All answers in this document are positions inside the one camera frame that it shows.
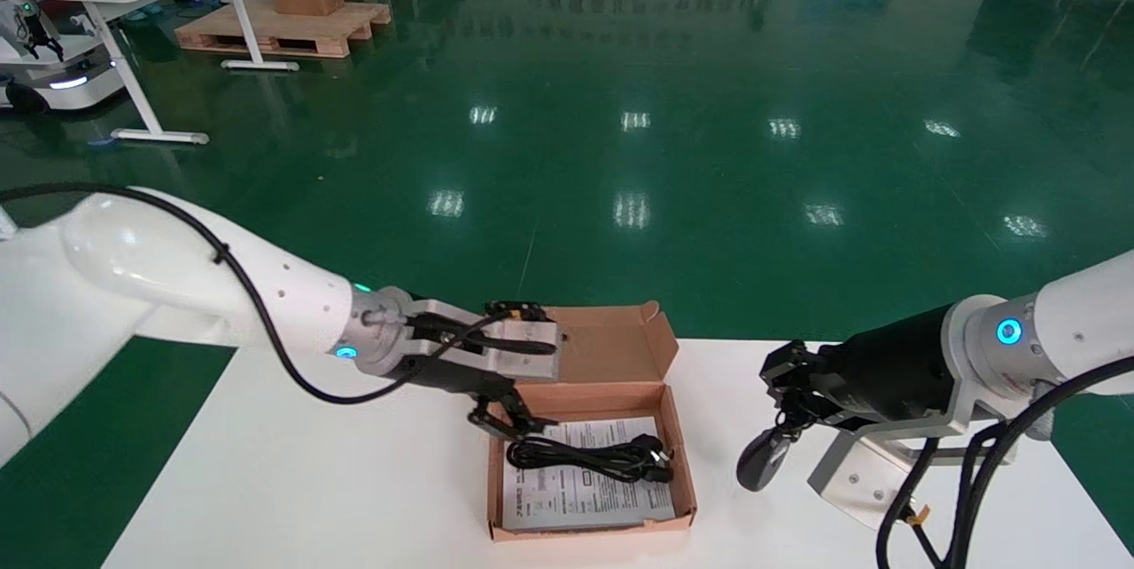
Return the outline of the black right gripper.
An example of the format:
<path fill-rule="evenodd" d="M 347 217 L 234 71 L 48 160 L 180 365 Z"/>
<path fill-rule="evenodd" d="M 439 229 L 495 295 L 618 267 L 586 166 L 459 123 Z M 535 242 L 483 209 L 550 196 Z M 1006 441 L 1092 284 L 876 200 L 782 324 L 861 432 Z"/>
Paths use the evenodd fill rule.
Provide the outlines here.
<path fill-rule="evenodd" d="M 818 349 L 793 339 L 776 347 L 760 377 L 778 399 L 778 434 L 798 439 L 805 428 L 826 424 L 835 406 L 863 425 L 947 410 L 955 385 L 941 343 L 948 311 L 920 312 L 838 346 Z"/>

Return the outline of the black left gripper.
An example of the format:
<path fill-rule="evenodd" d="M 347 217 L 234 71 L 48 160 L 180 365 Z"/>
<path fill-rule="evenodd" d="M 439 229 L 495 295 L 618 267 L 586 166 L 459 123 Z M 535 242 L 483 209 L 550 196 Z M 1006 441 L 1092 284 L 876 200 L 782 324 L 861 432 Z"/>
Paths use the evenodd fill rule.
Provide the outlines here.
<path fill-rule="evenodd" d="M 467 421 L 497 440 L 521 440 L 534 432 L 558 426 L 559 421 L 541 418 L 530 408 L 514 379 L 498 372 L 479 370 L 435 356 L 408 355 L 388 374 L 393 380 L 388 393 L 401 387 L 434 388 L 477 399 Z"/>

